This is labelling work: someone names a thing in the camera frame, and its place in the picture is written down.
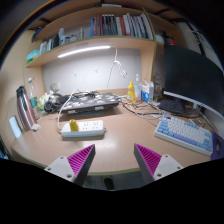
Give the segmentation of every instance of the box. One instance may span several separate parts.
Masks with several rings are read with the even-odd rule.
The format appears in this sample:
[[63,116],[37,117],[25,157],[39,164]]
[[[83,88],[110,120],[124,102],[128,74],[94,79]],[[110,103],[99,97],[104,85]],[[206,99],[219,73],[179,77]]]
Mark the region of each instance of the box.
[[152,81],[144,81],[142,84],[141,99],[148,103],[153,101],[154,84]]

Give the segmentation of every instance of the yellow bottle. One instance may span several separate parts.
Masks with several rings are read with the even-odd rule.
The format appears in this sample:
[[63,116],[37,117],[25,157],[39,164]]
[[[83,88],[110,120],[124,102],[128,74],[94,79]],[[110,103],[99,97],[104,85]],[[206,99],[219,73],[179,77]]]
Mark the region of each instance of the yellow bottle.
[[127,100],[135,103],[136,102],[136,96],[135,96],[135,88],[133,86],[133,83],[130,82],[130,85],[128,87],[128,94],[127,94]]
[[69,124],[70,124],[71,131],[78,131],[79,130],[79,126],[78,126],[76,120],[70,120]]

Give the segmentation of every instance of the pink triangular object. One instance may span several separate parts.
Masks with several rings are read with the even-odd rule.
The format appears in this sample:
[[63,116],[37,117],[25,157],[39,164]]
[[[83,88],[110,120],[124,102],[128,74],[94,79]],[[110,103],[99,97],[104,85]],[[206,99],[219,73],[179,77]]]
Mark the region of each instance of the pink triangular object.
[[93,147],[94,147],[94,145],[90,145],[90,146],[72,154],[71,156],[67,157],[68,162],[76,176],[79,173],[79,171],[81,170],[84,162],[86,161],[86,159]]
[[159,165],[159,162],[162,158],[161,155],[158,153],[152,151],[151,149],[148,149],[142,145],[136,144],[137,149],[139,150],[140,155],[142,156],[150,174],[153,176],[157,166]]

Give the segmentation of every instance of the shelf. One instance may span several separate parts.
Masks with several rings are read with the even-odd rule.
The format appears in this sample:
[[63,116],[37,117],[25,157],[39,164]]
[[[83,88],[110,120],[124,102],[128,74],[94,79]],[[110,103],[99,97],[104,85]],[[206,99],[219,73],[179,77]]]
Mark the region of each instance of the shelf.
[[[43,17],[49,21],[54,21],[62,16],[68,15],[84,9],[90,9],[94,4],[99,3],[99,0],[88,0],[88,1],[67,1],[63,2],[57,7],[52,8]],[[36,20],[30,25],[29,30],[35,30],[39,26],[47,25],[46,22]]]
[[148,13],[148,16],[151,20],[151,23],[154,27],[154,30],[164,31],[167,36],[172,36],[175,41],[175,45],[180,47],[186,47],[184,37],[180,29],[172,23],[162,19],[159,16],[152,15]]
[[63,16],[45,26],[37,34],[35,40],[48,40],[49,38],[53,38],[59,32],[60,28],[64,28],[66,32],[66,29],[71,29],[72,27],[81,27],[83,24],[89,23],[90,26],[90,19],[94,16],[101,16],[102,14],[114,14],[115,17],[121,17],[128,12],[131,16],[139,16],[143,11],[119,7],[102,7],[74,12]]
[[144,7],[151,13],[166,9],[167,6],[152,0],[104,0],[104,4],[122,5],[123,7],[136,7],[142,9]]
[[89,39],[79,40],[64,44],[62,46],[53,48],[50,51],[40,55],[38,58],[34,59],[32,62],[26,65],[26,68],[38,67],[47,64],[50,61],[58,59],[58,55],[66,53],[71,50],[75,50],[76,47],[84,45],[110,45],[111,47],[118,48],[132,48],[140,50],[148,50],[149,52],[154,51],[155,42],[149,39],[138,38],[138,37],[122,37],[122,36],[102,36],[102,37],[92,37]]
[[158,42],[158,41],[156,41],[156,43],[157,43],[157,44],[160,44],[160,45],[164,45],[164,43],[161,43],[161,42]]

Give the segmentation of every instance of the computer monitor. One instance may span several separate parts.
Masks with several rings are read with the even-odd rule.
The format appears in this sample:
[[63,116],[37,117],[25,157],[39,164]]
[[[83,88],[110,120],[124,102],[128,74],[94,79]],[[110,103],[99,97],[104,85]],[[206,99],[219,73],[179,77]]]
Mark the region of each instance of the computer monitor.
[[224,76],[210,59],[192,50],[164,45],[164,94],[205,107],[224,119]]

